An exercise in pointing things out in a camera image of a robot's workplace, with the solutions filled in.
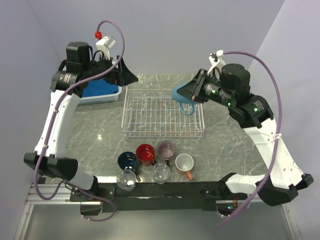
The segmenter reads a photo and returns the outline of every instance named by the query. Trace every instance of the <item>gray marble surface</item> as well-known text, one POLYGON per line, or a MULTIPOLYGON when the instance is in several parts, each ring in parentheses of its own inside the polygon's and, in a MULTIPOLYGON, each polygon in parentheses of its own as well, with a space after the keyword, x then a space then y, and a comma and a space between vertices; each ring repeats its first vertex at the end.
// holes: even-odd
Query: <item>gray marble surface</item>
MULTIPOLYGON (((139 82, 130 89, 172 89, 192 79, 191 74, 141 74, 139 82)), ((78 106, 72 120, 67 143, 67 157, 75 158, 89 174, 100 182, 115 182, 121 171, 118 156, 125 151, 135 152, 143 143, 156 147, 163 140, 176 146, 176 154, 193 157, 194 181, 218 181, 226 174, 236 172, 260 175, 267 168, 253 142, 228 115, 228 110, 214 102, 204 103, 205 130, 198 138, 128 138, 122 134, 121 123, 125 89, 117 102, 78 106)), ((153 182, 151 166, 139 167, 143 182, 153 182)), ((169 182, 184 182, 187 178, 170 165, 169 182)))

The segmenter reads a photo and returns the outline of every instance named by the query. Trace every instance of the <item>white mug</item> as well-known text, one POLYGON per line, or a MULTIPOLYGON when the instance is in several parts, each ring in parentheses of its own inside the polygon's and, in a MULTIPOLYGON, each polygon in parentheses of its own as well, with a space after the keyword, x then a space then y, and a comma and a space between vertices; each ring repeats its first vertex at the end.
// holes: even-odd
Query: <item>white mug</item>
POLYGON ((193 179, 191 169, 194 167, 194 160, 188 154, 180 154, 175 159, 175 167, 181 173, 184 174, 189 181, 193 179))

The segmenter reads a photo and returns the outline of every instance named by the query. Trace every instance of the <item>red cup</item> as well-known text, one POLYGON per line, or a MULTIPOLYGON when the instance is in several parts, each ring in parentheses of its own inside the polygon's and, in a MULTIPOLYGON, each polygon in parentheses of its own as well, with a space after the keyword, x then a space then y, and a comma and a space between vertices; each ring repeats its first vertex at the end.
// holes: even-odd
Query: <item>red cup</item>
POLYGON ((141 144, 135 150, 135 155, 137 156, 139 163, 142 166, 151 166, 155 163, 155 149, 149 144, 141 144))

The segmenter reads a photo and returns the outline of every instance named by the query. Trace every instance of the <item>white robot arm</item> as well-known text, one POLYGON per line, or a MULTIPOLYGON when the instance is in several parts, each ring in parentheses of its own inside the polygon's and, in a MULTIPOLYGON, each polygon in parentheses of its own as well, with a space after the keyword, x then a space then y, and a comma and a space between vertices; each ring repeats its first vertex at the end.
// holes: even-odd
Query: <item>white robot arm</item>
MULTIPOLYGON (((224 61, 224 52, 219 50, 215 56, 211 54, 209 61, 211 67, 207 72, 208 76, 214 75, 216 68, 222 71, 223 66, 226 65, 224 61)), ((269 168, 274 149, 274 140, 278 138, 278 150, 276 160, 270 179, 274 187, 289 189, 289 186, 296 186, 302 181, 302 170, 297 166, 293 158, 291 157, 284 141, 281 138, 281 134, 275 135, 276 132, 276 121, 275 119, 266 119, 261 123, 261 127, 247 127, 243 130, 249 135, 253 143, 257 147, 262 159, 269 168)), ((226 182, 227 187, 232 193, 245 193, 252 194, 256 189, 256 183, 261 181, 265 175, 250 176, 235 174, 228 179, 226 182)))
MULTIPOLYGON (((258 194, 271 206, 290 202, 298 195, 297 190, 308 187, 313 178, 297 166, 281 134, 276 134, 276 120, 267 101, 250 93, 250 73, 239 64, 226 64, 223 56, 223 50, 212 53, 209 56, 209 70, 200 69, 195 78, 178 89, 177 93, 197 103, 212 100, 228 107, 230 116, 252 139, 268 168, 275 139, 278 139, 269 181, 258 194)), ((231 193, 252 194, 264 177, 265 174, 252 176, 230 173, 222 181, 231 193)))
MULTIPOLYGON (((58 110, 55 110, 55 107, 65 90, 71 85, 82 79, 101 74, 113 65, 109 50, 114 43, 115 40, 112 36, 101 37, 96 43, 97 51, 91 60, 88 43, 70 42, 68 44, 66 47, 67 59, 62 61, 58 71, 52 77, 50 108, 40 140, 34 148, 34 152, 28 152, 24 155, 24 162, 35 169, 45 146, 46 151, 42 156, 39 173, 51 178, 61 178, 73 186, 90 191, 94 195, 99 194, 97 178, 81 170, 76 159, 66 157, 67 138, 72 117, 88 84, 74 88, 62 100, 58 110), (95 61, 94 56, 98 52, 102 54, 99 60, 95 61), (47 144, 45 144, 53 114, 55 114, 55 119, 47 144)), ((126 86, 138 81, 138 78, 128 70, 123 59, 117 66, 118 68, 114 68, 113 71, 100 79, 118 86, 126 86)))

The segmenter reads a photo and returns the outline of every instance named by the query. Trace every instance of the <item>wire rack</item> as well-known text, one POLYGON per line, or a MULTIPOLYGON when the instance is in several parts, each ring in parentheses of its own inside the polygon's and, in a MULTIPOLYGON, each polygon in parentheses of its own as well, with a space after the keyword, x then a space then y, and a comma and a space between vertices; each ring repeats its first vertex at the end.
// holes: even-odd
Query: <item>wire rack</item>
MULTIPOLYGON (((122 132, 130 137, 200 138, 205 130, 202 104, 195 105, 194 114, 185 115, 170 89, 126 89, 122 132)), ((192 108, 183 105, 185 112, 192 108)))

